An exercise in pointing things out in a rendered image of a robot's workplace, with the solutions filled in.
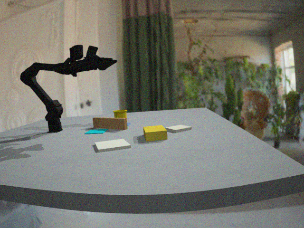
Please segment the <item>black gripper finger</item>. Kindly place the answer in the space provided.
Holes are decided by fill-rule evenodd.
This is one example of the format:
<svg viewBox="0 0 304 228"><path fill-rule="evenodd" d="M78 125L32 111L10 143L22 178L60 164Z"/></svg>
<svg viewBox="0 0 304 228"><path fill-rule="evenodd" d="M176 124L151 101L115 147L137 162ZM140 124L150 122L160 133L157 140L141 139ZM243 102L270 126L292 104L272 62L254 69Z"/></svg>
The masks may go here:
<svg viewBox="0 0 304 228"><path fill-rule="evenodd" d="M104 65L104 69L106 70L108 67L110 67L111 65L115 64L117 62L117 60L112 60L111 62L107 63Z"/></svg>
<svg viewBox="0 0 304 228"><path fill-rule="evenodd" d="M112 60L112 58L103 58L95 55L95 67L100 68L101 66L111 62Z"/></svg>

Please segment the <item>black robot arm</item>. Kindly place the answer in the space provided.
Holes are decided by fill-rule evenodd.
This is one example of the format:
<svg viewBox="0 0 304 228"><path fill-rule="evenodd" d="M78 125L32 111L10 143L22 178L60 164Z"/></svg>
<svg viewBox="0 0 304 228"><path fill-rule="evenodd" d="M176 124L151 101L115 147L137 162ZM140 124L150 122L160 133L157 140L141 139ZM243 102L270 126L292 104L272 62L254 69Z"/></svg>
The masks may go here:
<svg viewBox="0 0 304 228"><path fill-rule="evenodd" d="M78 72L83 72L81 67L81 62L83 58L83 45L76 45L70 49L70 58L67 58L64 63L58 64L43 64L43 63L34 63L20 75L20 80L25 84L31 87L34 93L40 98L44 103L47 110L47 115L45 119L48 123L48 133L58 133L62 131L61 127L61 115L63 112L62 104L58 100L52 100L47 93L42 89L42 87L36 81L36 75L39 70L46 71L55 71L60 74L69 75L77 77ZM85 59L91 54L96 55L98 47L89 46L86 53ZM78 60L78 61L76 61Z"/></svg>

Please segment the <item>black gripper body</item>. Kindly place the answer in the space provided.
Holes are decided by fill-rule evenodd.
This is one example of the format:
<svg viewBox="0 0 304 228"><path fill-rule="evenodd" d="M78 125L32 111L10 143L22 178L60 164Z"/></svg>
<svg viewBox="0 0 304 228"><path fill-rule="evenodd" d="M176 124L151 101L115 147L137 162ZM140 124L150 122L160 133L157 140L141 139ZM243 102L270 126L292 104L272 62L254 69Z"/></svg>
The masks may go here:
<svg viewBox="0 0 304 228"><path fill-rule="evenodd" d="M97 70L97 68L95 67L95 55L91 54L87 57L87 59L84 58L81 62L81 67L83 71ZM104 66L101 66L98 69L105 70Z"/></svg>

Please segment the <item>yellow rectangular block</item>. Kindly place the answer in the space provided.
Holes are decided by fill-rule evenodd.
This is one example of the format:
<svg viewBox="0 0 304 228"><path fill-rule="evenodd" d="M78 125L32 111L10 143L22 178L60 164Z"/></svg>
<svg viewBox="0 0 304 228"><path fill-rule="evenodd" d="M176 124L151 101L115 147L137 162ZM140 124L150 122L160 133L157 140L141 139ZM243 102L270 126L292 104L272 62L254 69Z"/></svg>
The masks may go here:
<svg viewBox="0 0 304 228"><path fill-rule="evenodd" d="M168 139L167 130L162 125L143 127L146 141L158 141Z"/></svg>

